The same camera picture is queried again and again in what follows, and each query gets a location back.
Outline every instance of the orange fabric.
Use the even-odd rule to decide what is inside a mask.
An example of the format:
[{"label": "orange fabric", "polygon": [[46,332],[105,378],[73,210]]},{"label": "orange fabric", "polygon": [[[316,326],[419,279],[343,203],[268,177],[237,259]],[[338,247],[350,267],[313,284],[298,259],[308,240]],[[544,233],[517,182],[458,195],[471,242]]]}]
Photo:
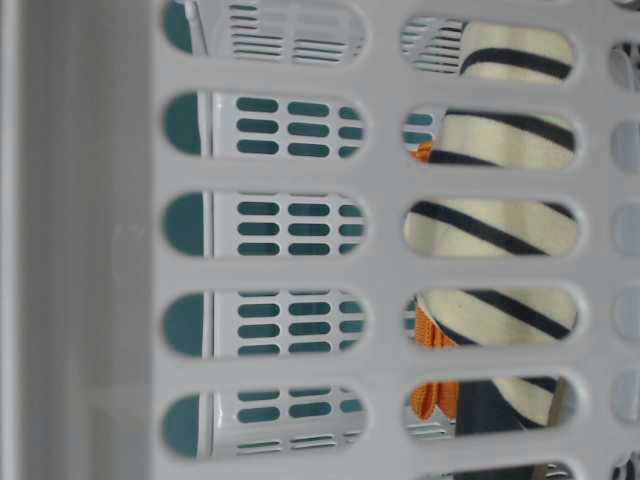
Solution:
[{"label": "orange fabric", "polygon": [[[411,155],[422,163],[428,163],[433,150],[433,143],[426,142]],[[429,316],[416,306],[416,343],[427,348],[452,348],[456,344],[447,337]],[[423,420],[433,415],[436,406],[449,418],[456,418],[458,410],[457,382],[427,383],[416,388],[411,394],[411,407]]]},{"label": "orange fabric", "polygon": [[411,152],[411,156],[422,163],[429,162],[431,151],[433,150],[433,142],[425,142],[421,144],[415,152]]}]

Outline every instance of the laundry basket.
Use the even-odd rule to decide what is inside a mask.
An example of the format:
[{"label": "laundry basket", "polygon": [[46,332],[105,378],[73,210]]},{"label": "laundry basket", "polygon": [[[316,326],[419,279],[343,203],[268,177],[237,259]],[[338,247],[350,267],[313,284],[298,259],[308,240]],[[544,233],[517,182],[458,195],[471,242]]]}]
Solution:
[{"label": "laundry basket", "polygon": [[[621,333],[637,326],[637,51],[610,54],[640,43],[640,12],[609,0],[194,0],[180,3],[185,52],[165,32],[173,5],[1,2],[3,479],[425,479],[544,464],[548,478],[600,480],[640,450],[625,421],[637,419],[638,343]],[[575,68],[549,88],[459,77],[470,19],[559,32]],[[191,152],[167,129],[181,95],[195,99]],[[436,138],[452,105],[562,117],[575,162],[420,165],[407,150]],[[168,224],[185,194],[202,212],[197,255]],[[553,259],[420,257],[404,218],[446,196],[557,201],[580,238]],[[416,291],[487,285],[563,288],[581,322],[558,345],[415,348]],[[189,357],[166,322],[193,294]],[[301,303],[320,310],[292,313]],[[278,313],[241,314],[265,304]],[[263,337],[240,330],[267,324]],[[428,381],[549,374],[575,405],[548,430],[453,438],[442,412],[420,420],[408,404]],[[168,439],[183,399],[193,458]]]}]

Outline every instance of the striped fabric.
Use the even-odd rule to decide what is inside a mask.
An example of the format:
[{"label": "striped fabric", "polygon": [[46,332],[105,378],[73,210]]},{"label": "striped fabric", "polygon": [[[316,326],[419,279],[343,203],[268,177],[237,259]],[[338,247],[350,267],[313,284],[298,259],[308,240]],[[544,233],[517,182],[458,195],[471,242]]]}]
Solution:
[{"label": "striped fabric", "polygon": [[[568,42],[551,32],[470,23],[461,75],[558,84],[574,63]],[[449,110],[429,163],[558,169],[573,159],[568,124],[532,114]],[[432,199],[408,214],[405,238],[420,254],[445,257],[566,254],[577,238],[571,212],[539,201]],[[419,293],[419,307],[458,345],[548,344],[574,327],[575,304],[558,289],[445,290]],[[494,379],[522,428],[548,424],[553,378]],[[473,405],[459,405],[461,409]]]}]

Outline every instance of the navy stripe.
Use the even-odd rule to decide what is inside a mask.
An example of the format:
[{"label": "navy stripe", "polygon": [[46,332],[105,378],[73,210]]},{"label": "navy stripe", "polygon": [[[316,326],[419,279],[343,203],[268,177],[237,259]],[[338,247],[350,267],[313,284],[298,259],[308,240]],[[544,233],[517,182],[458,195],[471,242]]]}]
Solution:
[{"label": "navy stripe", "polygon": [[416,203],[411,208],[411,212],[456,227],[513,255],[547,255],[539,248],[513,235],[444,205],[422,201]]},{"label": "navy stripe", "polygon": [[497,167],[495,163],[480,160],[479,158],[463,153],[449,152],[446,150],[434,150],[427,163],[434,165],[460,165],[470,167]]},{"label": "navy stripe", "polygon": [[571,73],[571,66],[553,58],[523,52],[511,48],[483,48],[470,54],[462,64],[460,75],[477,63],[500,63],[513,67],[526,68],[564,80]]},{"label": "navy stripe", "polygon": [[436,323],[438,328],[442,330],[442,333],[444,333],[447,337],[453,340],[453,343],[455,343],[456,345],[466,345],[466,346],[477,345],[477,343],[474,342],[473,340],[465,337],[464,335],[460,335],[457,332],[454,332],[453,330],[448,328],[446,325],[440,323],[437,318],[433,318],[433,321]]},{"label": "navy stripe", "polygon": [[527,325],[546,333],[547,335],[561,340],[571,330],[564,325],[560,325],[558,322],[553,321],[546,315],[534,310],[533,308],[521,303],[507,295],[504,295],[495,290],[463,290],[467,295],[491,305],[497,310],[510,315],[519,321],[526,323]]},{"label": "navy stripe", "polygon": [[447,115],[461,115],[467,117],[486,118],[495,122],[505,123],[511,127],[537,135],[571,152],[575,151],[576,140],[573,132],[559,127],[539,117],[531,115],[516,115],[507,113],[478,112],[471,110],[449,110]]},{"label": "navy stripe", "polygon": [[551,395],[556,393],[556,387],[558,385],[558,381],[549,377],[534,377],[534,378],[523,378],[527,383],[535,385],[536,387],[540,387],[546,392],[549,392]]},{"label": "navy stripe", "polygon": [[560,215],[570,218],[571,220],[576,219],[576,217],[573,216],[573,213],[571,212],[571,210],[569,210],[567,207],[563,205],[560,205],[558,203],[547,203],[547,202],[545,202],[544,205],[550,208],[551,210],[554,210],[555,212],[559,213]]}]

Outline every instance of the dark fabric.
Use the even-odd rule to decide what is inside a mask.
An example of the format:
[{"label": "dark fabric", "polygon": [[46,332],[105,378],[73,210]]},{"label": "dark fabric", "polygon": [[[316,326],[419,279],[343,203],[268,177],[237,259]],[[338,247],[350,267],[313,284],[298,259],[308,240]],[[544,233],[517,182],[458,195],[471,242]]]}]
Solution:
[{"label": "dark fabric", "polygon": [[[522,430],[511,406],[502,398],[492,382],[460,384],[456,436]],[[455,480],[531,480],[533,468],[516,467],[501,470],[456,473]]]}]

